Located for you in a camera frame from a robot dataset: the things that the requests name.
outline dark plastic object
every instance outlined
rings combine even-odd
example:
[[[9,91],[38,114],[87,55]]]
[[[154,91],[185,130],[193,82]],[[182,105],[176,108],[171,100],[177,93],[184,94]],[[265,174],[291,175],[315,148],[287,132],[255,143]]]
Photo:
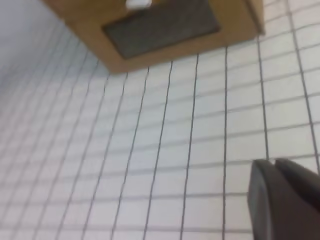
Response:
[[[219,30],[207,0],[168,0],[102,26],[124,59]]]
[[[277,159],[275,167],[282,173],[295,192],[320,213],[320,177],[287,159]]]
[[[320,240],[316,208],[266,160],[253,161],[248,206],[255,240]]]

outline black object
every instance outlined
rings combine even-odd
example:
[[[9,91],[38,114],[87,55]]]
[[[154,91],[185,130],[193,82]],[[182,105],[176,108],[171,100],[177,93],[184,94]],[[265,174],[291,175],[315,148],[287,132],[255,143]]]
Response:
[[[253,161],[248,206],[254,240],[320,240],[320,178],[285,159]]]
[[[219,30],[208,0],[168,0],[102,26],[124,59]]]

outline white tiled wall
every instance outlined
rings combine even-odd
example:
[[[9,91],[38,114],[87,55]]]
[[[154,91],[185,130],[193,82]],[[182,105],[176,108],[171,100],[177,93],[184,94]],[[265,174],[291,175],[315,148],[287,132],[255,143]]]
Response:
[[[253,239],[252,160],[319,172],[320,2],[264,4],[259,39],[128,74],[56,19],[13,41],[0,239]]]

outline wooden box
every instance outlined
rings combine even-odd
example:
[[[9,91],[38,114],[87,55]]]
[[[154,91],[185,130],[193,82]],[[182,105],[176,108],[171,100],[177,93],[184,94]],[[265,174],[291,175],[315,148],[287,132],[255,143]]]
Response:
[[[43,0],[113,73],[201,53],[264,33],[262,0]]]

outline white object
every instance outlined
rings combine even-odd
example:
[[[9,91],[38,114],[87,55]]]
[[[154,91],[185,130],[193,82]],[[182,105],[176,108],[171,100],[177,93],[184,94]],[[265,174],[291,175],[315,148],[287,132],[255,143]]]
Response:
[[[151,6],[152,0],[126,0],[127,9],[146,9]]]

